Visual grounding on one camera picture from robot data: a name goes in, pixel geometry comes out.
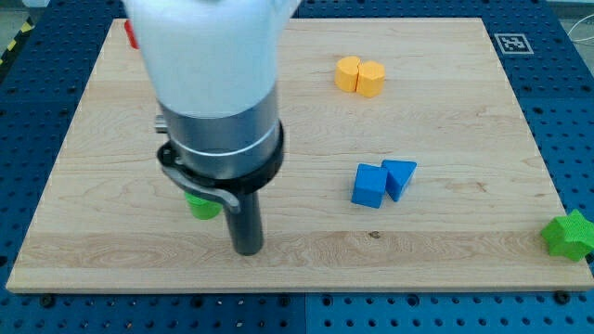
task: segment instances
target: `wood grain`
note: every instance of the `wood grain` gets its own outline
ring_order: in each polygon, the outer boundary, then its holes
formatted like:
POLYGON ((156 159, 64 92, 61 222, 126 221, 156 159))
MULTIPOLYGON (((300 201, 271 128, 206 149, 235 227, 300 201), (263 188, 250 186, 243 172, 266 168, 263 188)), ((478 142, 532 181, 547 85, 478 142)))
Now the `wood grain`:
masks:
POLYGON ((17 293, 590 289, 538 232, 564 214, 478 19, 295 20, 278 52, 287 132, 261 190, 265 247, 232 251, 224 217, 191 217, 160 171, 159 113, 115 20, 7 287, 17 293), (386 67, 346 94, 338 59, 386 67), (410 159, 405 196, 350 202, 356 165, 410 159))

